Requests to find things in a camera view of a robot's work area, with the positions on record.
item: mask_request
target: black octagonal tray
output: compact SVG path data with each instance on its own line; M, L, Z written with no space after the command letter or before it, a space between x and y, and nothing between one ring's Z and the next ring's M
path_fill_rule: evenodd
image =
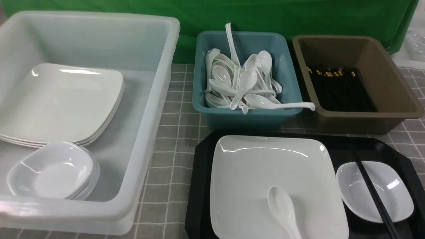
M359 157L365 161L379 161L391 166L402 178L413 199L413 214L406 220L396 222L396 230L403 239L425 239L425 191L411 161L385 143L372 138L286 134L273 132L214 131L195 149L192 181L185 228L190 239L217 239L210 219L210 181L213 156L217 141L226 135L251 135L315 139L328 149L336 171L339 166L353 162L349 145L353 144ZM365 221L353 214L346 205L349 239L390 239L384 224Z

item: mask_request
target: stack of bowls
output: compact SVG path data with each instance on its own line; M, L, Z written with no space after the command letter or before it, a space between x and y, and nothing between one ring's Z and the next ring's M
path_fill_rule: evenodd
M50 143L17 163L7 175L13 195L85 200L96 186L99 163L69 142Z

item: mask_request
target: white square plate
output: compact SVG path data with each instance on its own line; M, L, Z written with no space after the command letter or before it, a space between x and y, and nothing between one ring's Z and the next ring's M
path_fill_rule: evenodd
M319 141L224 136L212 165L210 213L219 238L285 238L267 206L267 191L275 185L291 197L303 238L348 238L335 172Z
M37 65L0 105L0 135L34 143L86 140L107 120L122 84L115 70Z
M122 98L123 93L124 93L124 83L123 83L123 87L121 89L121 92L119 93L117 102L116 102L114 108L112 109L112 112L109 114L108 118L103 123L103 125L99 128L99 130L94 135L90 136L88 139L85 139L85 140L80 141L80 142L72 142L72 143L76 144L78 146L85 147L85 146L91 144L92 142L94 142L103 133L103 131L106 129L106 127L111 122L113 116L115 115L115 112L118 109L119 103L121 102L121 98ZM0 140L11 143L11 144L16 144L16 145L26 146L26 147L31 147L31 148L41 148L41 147L47 145L47 144L19 141L19 140L10 139L10 138L7 138L7 137L2 137L2 136L0 136Z

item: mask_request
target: brown tub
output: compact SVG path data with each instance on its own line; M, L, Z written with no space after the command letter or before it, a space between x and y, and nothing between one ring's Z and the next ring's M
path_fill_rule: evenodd
M300 35L295 53L311 101L317 127L326 133L385 134L405 119L423 115L423 107L399 69L374 38L363 36ZM328 111L320 106L307 66L356 67L377 111Z

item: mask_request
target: teal tub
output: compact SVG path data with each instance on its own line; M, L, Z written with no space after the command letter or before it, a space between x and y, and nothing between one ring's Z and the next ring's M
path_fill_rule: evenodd
M295 76L294 66L285 38L277 33L233 32L233 40L241 65L252 54L262 50L272 55L273 78L283 86L278 95L282 103L302 102L300 88ZM286 110L249 110L247 115L242 110L209 108L204 99L207 87L205 54L212 48L230 57L229 45L225 31L204 31L196 40L195 73L193 76L193 107L206 118L208 127L218 128L278 128L288 117L298 115L301 108Z

